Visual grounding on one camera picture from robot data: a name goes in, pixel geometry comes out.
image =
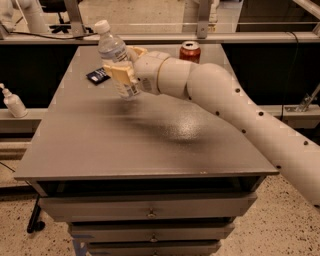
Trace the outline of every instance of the bottle cap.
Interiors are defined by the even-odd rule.
[[[106,20],[100,20],[95,25],[95,30],[98,34],[103,34],[110,31],[110,25]]]
[[[12,93],[8,89],[3,89],[2,93],[3,93],[4,97],[9,97],[12,95]]]

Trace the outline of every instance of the robot arm segment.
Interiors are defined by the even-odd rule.
[[[158,90],[180,99],[190,98],[241,131],[283,176],[313,205],[320,205],[320,147],[264,112],[231,74],[215,64],[198,65],[167,57],[149,70],[153,58],[142,56],[135,72],[141,89]],[[150,84],[152,89],[145,88]]]

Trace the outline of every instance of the small black object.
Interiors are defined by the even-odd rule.
[[[98,68],[97,70],[87,74],[87,78],[95,85],[98,85],[110,77],[106,74],[104,68]]]

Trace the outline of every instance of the metal frame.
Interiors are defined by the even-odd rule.
[[[70,19],[71,30],[73,36],[84,36],[86,29],[83,25],[78,1],[77,0],[64,0],[68,16]]]

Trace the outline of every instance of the spray bottle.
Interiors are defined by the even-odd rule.
[[[11,93],[4,87],[4,84],[0,84],[0,88],[4,95],[3,102],[14,117],[21,118],[28,114],[28,110],[18,95]]]

